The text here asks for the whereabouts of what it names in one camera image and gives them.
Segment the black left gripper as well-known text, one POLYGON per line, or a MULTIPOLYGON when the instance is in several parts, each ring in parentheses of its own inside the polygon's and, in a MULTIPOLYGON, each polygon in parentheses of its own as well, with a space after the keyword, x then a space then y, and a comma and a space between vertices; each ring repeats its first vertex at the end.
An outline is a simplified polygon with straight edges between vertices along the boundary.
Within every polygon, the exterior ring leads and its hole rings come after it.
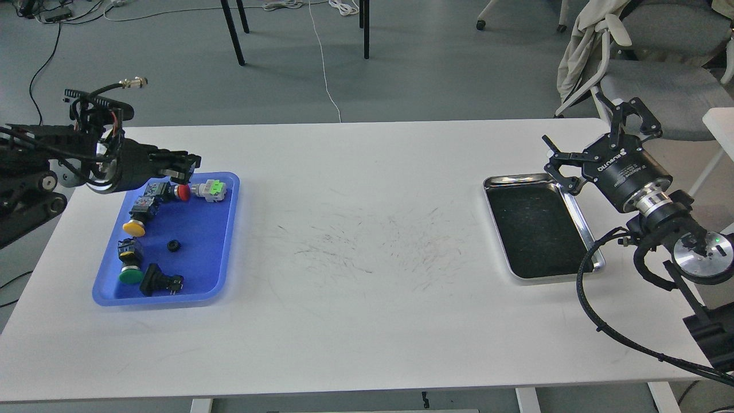
POLYGON ((163 176, 178 185, 188 185, 200 162, 200 156, 188 151, 166 151, 125 139, 119 156, 104 178, 92 185, 92 190, 100 194, 136 190, 151 178, 163 176))

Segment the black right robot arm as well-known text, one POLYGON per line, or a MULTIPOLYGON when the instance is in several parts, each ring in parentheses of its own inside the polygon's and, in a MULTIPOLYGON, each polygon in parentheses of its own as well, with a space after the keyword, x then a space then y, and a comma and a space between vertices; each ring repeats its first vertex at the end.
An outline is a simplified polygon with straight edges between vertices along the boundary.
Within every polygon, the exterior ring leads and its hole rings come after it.
POLYGON ((732 235, 711 232, 692 216, 694 199, 683 190, 668 193, 672 176, 646 152, 639 136, 626 133, 626 120, 638 116, 646 138, 660 138, 662 126, 642 99, 606 102, 611 110, 610 131, 581 152, 563 152, 548 136, 550 149, 544 169, 563 191, 576 196, 592 183, 619 213, 634 213, 626 227, 616 227, 590 246, 576 275, 580 306, 596 329, 616 342, 652 356, 661 363, 702 378, 732 386, 732 331, 716 321, 713 311, 692 293, 689 282, 718 285, 732 279, 732 235), (594 253, 611 240, 633 245, 633 265, 646 282, 682 293, 692 316, 685 319, 690 335, 705 353, 702 365, 651 350, 617 332, 592 308, 585 295, 584 268, 594 253))

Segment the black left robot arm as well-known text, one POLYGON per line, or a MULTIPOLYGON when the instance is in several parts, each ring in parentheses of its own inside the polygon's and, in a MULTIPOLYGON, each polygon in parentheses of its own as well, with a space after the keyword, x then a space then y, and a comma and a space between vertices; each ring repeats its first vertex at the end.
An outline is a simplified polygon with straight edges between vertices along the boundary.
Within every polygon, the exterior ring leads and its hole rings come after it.
POLYGON ((100 194, 136 190, 152 178, 187 185, 200 156, 125 137, 131 105, 103 96, 144 87, 135 77, 92 92, 66 89, 71 125, 8 124, 2 128, 1 243, 6 247, 60 215, 68 199, 57 185, 89 186, 100 194))

